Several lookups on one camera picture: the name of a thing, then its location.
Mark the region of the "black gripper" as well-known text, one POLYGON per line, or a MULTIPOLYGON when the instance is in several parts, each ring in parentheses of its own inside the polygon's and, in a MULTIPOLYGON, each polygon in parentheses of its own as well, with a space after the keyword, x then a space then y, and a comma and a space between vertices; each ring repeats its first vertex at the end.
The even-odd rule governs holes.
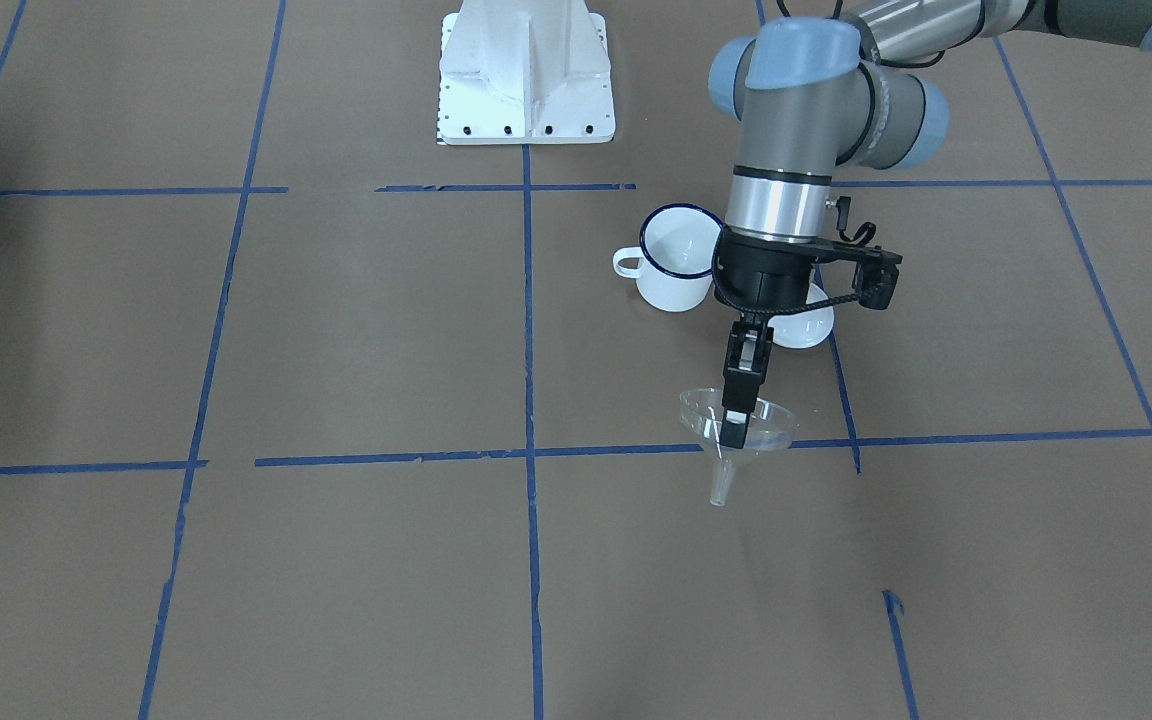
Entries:
POLYGON ((748 331, 748 377, 751 401, 767 377, 774 332, 773 316, 809 313, 808 300, 818 259, 791 243, 760 240, 723 225, 712 263, 717 301, 738 314, 723 351, 722 445, 744 448, 748 411, 742 410, 746 372, 741 367, 748 331))

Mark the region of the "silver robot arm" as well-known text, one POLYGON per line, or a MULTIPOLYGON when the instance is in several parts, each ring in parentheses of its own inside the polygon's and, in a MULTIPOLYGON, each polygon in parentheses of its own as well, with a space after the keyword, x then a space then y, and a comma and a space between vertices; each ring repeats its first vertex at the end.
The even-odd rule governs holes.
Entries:
POLYGON ((831 17, 773 18, 719 50, 710 100, 738 120, 732 194, 712 262, 713 290, 738 314, 723 357, 717 441, 744 448, 776 338, 776 316, 809 313, 814 266, 850 263, 842 304, 890 305, 900 256, 823 236, 840 167, 905 169, 948 131, 948 104, 911 68, 952 47, 1010 31, 1152 53, 1152 1, 872 1, 831 17))

